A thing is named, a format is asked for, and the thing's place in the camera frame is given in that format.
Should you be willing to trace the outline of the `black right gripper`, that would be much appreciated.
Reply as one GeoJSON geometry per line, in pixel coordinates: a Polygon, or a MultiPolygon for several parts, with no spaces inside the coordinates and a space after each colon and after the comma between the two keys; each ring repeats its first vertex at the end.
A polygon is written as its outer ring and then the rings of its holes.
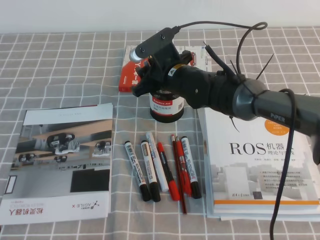
{"type": "Polygon", "coordinates": [[[140,82],[132,87],[132,94],[163,91],[184,98],[194,109],[215,108],[217,97],[227,82],[225,71],[208,72],[188,65],[192,53],[184,50],[161,49],[150,54],[149,64],[138,69],[140,82]]]}

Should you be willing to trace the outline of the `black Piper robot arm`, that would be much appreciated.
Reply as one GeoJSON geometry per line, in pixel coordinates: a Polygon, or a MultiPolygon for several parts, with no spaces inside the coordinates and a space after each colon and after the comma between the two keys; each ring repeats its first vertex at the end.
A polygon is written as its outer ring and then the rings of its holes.
{"type": "Polygon", "coordinates": [[[179,53],[173,45],[156,50],[135,47],[129,58],[138,63],[140,82],[132,88],[139,97],[159,90],[184,98],[193,109],[211,108],[244,121],[262,117],[294,128],[312,138],[312,157],[320,163],[320,100],[318,97],[293,93],[290,89],[271,91],[265,85],[243,75],[235,74],[212,50],[206,52],[218,62],[222,70],[208,72],[190,65],[192,54],[179,53]]]}

